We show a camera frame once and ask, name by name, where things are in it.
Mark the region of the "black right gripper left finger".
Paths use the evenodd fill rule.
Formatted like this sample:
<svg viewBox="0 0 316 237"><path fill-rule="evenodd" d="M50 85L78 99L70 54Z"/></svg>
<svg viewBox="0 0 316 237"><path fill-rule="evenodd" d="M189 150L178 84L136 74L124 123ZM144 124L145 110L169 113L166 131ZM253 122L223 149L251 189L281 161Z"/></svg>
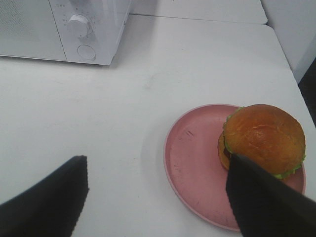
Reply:
<svg viewBox="0 0 316 237"><path fill-rule="evenodd" d="M75 156L0 206L2 237L70 237L89 192L87 157Z"/></svg>

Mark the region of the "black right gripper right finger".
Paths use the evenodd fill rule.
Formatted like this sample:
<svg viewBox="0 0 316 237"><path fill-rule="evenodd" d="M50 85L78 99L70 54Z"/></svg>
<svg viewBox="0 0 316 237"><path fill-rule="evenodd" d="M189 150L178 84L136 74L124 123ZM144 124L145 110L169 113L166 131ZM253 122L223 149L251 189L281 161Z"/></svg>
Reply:
<svg viewBox="0 0 316 237"><path fill-rule="evenodd" d="M315 201L245 156L232 156L226 193L244 237L316 235Z"/></svg>

